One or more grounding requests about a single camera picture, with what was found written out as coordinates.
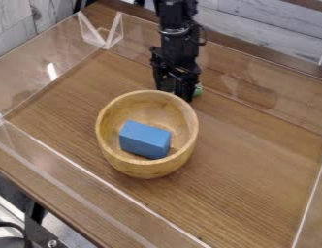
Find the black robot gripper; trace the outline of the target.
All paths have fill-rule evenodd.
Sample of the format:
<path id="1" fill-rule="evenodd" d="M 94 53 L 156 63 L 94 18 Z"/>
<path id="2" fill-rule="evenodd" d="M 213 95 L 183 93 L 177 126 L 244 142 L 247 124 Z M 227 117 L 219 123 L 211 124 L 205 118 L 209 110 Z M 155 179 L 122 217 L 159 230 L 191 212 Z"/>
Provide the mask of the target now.
<path id="1" fill-rule="evenodd" d="M 156 88 L 191 102 L 201 73 L 196 58 L 207 38 L 200 38 L 200 28 L 161 29 L 160 35 L 161 46 L 149 49 Z"/>

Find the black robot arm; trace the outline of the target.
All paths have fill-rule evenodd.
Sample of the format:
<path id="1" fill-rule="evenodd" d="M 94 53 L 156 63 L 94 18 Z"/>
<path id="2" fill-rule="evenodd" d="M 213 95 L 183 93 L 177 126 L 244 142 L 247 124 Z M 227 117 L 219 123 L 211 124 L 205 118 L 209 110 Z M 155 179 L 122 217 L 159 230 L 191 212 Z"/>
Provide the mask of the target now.
<path id="1" fill-rule="evenodd" d="M 191 102 L 201 89 L 199 48 L 207 44 L 207 30 L 193 19 L 197 0 L 153 0 L 160 18 L 161 46 L 149 51 L 156 88 Z"/>

